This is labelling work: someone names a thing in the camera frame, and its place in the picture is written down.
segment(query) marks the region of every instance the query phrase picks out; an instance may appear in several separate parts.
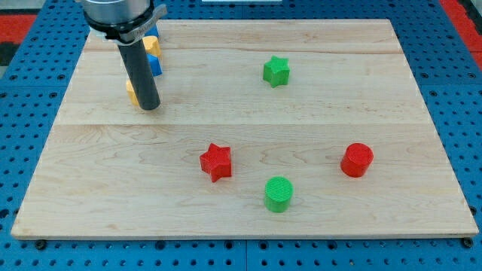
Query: wooden table surface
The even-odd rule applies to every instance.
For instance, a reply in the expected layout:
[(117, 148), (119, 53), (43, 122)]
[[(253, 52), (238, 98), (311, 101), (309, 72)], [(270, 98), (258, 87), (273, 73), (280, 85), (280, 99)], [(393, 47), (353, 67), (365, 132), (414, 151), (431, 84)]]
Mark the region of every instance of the wooden table surface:
[[(18, 239), (380, 239), (477, 225), (388, 20), (163, 20), (163, 104), (134, 108), (112, 43), (89, 38), (12, 234)], [(262, 80), (289, 58), (289, 85)], [(340, 170), (372, 147), (361, 178)], [(231, 146), (233, 177), (199, 156)], [(264, 185), (289, 178), (276, 214)]]

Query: blue block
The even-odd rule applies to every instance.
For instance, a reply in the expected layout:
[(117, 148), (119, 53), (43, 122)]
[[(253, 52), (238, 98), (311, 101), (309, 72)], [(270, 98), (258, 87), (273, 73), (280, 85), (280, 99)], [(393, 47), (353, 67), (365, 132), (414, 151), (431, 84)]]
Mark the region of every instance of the blue block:
[(149, 31), (145, 33), (145, 37), (150, 35), (154, 35), (159, 38), (159, 31), (157, 30), (157, 26), (154, 25), (153, 28), (149, 29)]
[(163, 69), (160, 67), (160, 61), (156, 56), (148, 53), (149, 65), (151, 65), (151, 71), (153, 76), (163, 74)]

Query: wooden board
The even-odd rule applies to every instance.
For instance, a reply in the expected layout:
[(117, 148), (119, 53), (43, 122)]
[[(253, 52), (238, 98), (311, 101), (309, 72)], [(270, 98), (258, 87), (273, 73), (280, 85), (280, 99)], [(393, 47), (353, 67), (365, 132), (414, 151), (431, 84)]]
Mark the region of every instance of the wooden board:
[[(163, 104), (134, 108), (115, 46), (89, 38), (12, 234), (18, 239), (473, 236), (471, 212), (388, 20), (162, 21)], [(273, 55), (290, 83), (262, 80)], [(232, 148), (211, 183), (199, 156)], [(370, 145), (362, 178), (340, 171)], [(274, 175), (294, 185), (264, 208)]]

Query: toy block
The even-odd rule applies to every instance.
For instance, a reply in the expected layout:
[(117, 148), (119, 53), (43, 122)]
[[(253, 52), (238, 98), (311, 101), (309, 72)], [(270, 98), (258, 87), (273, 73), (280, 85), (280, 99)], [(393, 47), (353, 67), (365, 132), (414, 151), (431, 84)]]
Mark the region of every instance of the toy block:
[(162, 59), (163, 52), (160, 50), (159, 40), (155, 36), (146, 36), (142, 38), (142, 42), (147, 53)]
[(130, 82), (129, 79), (127, 79), (126, 88), (127, 88), (127, 94), (129, 95), (129, 98), (130, 98), (130, 102), (133, 105), (139, 106), (139, 102), (137, 101), (136, 93), (134, 92), (133, 84)]
[(149, 65), (151, 66), (151, 71), (153, 76), (158, 76), (163, 74), (163, 69), (160, 66), (160, 62), (157, 57), (148, 53), (148, 61), (149, 61)]
[(289, 67), (287, 58), (272, 56), (271, 60), (264, 64), (263, 80), (268, 81), (271, 87), (288, 84)]
[(159, 30), (157, 29), (157, 26), (154, 25), (149, 31), (145, 33), (145, 36), (155, 36), (156, 38), (159, 38)]
[(219, 147), (213, 143), (206, 153), (200, 156), (201, 169), (211, 175), (216, 182), (223, 177), (231, 177), (231, 148)]
[(264, 205), (272, 212), (284, 212), (288, 209), (293, 196), (293, 184), (281, 176), (272, 177), (264, 188)]
[(346, 149), (341, 160), (341, 170), (350, 177), (362, 177), (371, 162), (374, 160), (374, 153), (367, 145), (353, 143)]

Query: blue pegboard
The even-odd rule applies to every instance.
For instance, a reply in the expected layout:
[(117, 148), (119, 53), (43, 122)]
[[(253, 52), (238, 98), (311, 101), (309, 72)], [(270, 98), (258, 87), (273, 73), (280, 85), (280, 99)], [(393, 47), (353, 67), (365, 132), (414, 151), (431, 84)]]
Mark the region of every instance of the blue pegboard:
[[(435, 0), (158, 1), (168, 19), (388, 18), (461, 188), (482, 224), (482, 74)], [(10, 229), (84, 45), (74, 0), (47, 0), (0, 80), (0, 269), (482, 269), (481, 237), (436, 240), (35, 242)]]

